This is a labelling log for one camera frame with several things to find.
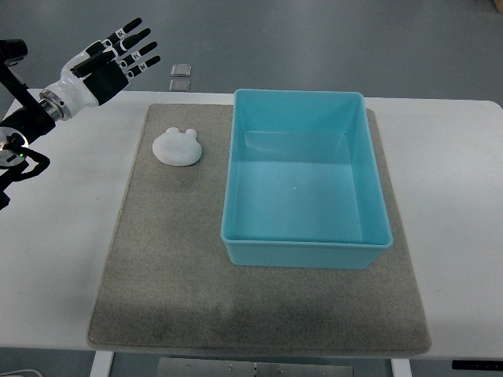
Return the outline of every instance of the white robotic hand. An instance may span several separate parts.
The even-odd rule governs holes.
[[[140,18],[131,21],[103,41],[96,41],[64,65],[61,79],[40,93],[40,104],[54,121],[70,119],[86,106],[104,104],[124,89],[131,79],[160,61],[160,57],[155,56],[131,67],[157,47],[156,42],[151,42],[126,55],[129,49],[150,34],[147,28],[127,36],[140,23]]]

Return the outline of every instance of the blue plastic bin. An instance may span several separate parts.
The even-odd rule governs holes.
[[[236,265],[364,269],[392,245],[360,93],[235,93],[221,236]]]

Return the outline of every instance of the gray felt mat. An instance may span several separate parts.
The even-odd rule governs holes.
[[[376,159],[395,239],[364,270],[233,265],[220,239],[232,106],[150,107],[90,320],[98,350],[179,356],[380,356],[431,340],[376,127]],[[194,128],[191,167],[152,153],[168,127]]]

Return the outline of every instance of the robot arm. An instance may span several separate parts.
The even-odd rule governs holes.
[[[68,120],[86,106],[106,103],[131,79],[160,61],[160,57],[155,56],[141,62],[157,47],[156,42],[129,52],[150,34],[147,28],[128,35],[140,23],[140,18],[131,21],[73,57],[62,68],[61,79],[40,93],[39,102],[9,69],[27,55],[26,45],[20,39],[0,41],[0,81],[22,105],[0,123],[0,169],[10,170],[0,175],[0,210],[9,203],[3,192],[7,186],[38,175],[49,165],[48,158],[28,149],[30,143],[49,133],[57,120]],[[38,165],[23,174],[28,167],[27,156]]]
[[[150,34],[147,28],[127,36],[140,23],[141,19],[137,18],[103,41],[96,41],[63,67],[61,79],[40,93],[41,105],[54,120],[67,120],[86,106],[104,104],[124,89],[131,79],[160,60],[153,57],[130,68],[155,49],[156,42],[123,57]]]

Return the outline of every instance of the white bear-shaped object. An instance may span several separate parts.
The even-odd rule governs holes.
[[[203,149],[197,142],[197,132],[189,128],[184,134],[171,127],[152,143],[152,151],[161,163],[174,167],[187,167],[196,163]]]

